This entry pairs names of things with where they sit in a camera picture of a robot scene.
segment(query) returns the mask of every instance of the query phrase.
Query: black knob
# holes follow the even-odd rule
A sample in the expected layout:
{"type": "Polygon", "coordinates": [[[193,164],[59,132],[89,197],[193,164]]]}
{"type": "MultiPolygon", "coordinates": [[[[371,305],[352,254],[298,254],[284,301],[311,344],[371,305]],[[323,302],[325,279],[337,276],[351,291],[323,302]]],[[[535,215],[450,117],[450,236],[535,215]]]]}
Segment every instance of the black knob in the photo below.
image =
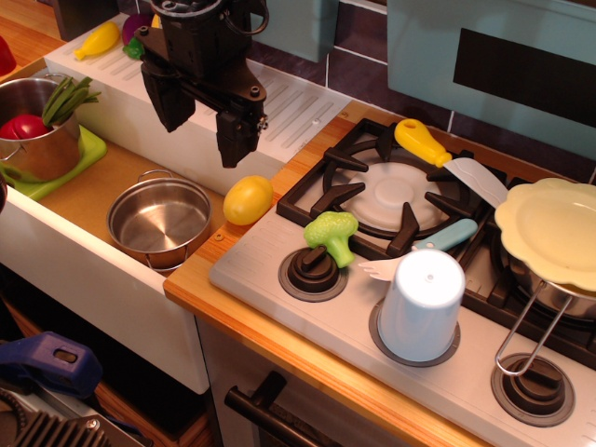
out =
{"type": "Polygon", "coordinates": [[[339,268],[325,247],[298,251],[288,267],[288,279],[300,291],[321,293],[335,285],[339,268]]]}
{"type": "MultiPolygon", "coordinates": [[[[510,370],[520,371],[526,361],[516,361],[510,370]]],[[[503,389],[518,408],[529,414],[554,414],[565,402],[562,374],[542,359],[535,359],[523,375],[504,375],[503,389]]]]}

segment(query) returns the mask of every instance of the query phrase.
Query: green cutting board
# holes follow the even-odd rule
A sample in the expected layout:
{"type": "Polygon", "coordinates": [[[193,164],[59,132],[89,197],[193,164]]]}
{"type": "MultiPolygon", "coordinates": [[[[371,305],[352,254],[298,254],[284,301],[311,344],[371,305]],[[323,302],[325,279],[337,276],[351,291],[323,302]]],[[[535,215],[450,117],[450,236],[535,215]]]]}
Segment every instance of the green cutting board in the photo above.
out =
{"type": "Polygon", "coordinates": [[[81,160],[70,172],[49,182],[27,183],[14,180],[7,176],[4,167],[0,166],[0,172],[4,175],[4,178],[7,179],[7,183],[20,193],[23,193],[37,201],[61,187],[63,184],[70,181],[93,163],[105,156],[107,152],[107,145],[105,144],[105,141],[99,138],[97,135],[91,133],[89,130],[85,129],[83,126],[79,127],[81,128],[81,135],[78,139],[78,145],[82,151],[82,156],[81,160]]]}

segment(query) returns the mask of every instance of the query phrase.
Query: black oven handle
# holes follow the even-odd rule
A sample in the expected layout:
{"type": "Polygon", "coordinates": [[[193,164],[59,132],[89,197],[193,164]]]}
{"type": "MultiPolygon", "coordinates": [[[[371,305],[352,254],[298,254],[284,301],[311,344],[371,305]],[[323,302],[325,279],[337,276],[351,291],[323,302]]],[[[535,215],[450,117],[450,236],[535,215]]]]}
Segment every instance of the black oven handle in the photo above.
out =
{"type": "Polygon", "coordinates": [[[224,403],[290,447],[324,447],[269,411],[269,407],[286,384],[286,379],[281,374],[270,372],[252,394],[252,397],[238,391],[237,386],[232,386],[225,395],[224,403]]]}

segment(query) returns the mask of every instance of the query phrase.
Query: pale yellow plate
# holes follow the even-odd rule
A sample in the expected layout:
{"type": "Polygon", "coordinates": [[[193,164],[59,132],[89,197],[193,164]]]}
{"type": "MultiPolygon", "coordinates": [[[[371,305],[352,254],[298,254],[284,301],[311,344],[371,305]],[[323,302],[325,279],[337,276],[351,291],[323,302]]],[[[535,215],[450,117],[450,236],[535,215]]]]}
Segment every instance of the pale yellow plate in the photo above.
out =
{"type": "Polygon", "coordinates": [[[596,291],[596,186],[560,179],[515,186],[494,217],[505,249],[539,277],[596,291]]]}

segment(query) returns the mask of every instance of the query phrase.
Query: blue handle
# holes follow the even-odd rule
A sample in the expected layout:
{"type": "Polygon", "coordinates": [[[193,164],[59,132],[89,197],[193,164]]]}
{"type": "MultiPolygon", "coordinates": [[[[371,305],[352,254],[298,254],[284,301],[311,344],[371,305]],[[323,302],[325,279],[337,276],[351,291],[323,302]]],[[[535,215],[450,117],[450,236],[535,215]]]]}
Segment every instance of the blue handle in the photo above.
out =
{"type": "Polygon", "coordinates": [[[476,234],[478,224],[472,219],[461,219],[443,228],[432,236],[422,239],[414,246],[417,249],[437,249],[447,251],[460,242],[476,234]]]}
{"type": "Polygon", "coordinates": [[[0,378],[15,385],[33,380],[51,391],[87,398],[102,379],[102,366],[88,347],[42,332],[0,345],[0,378]]]}

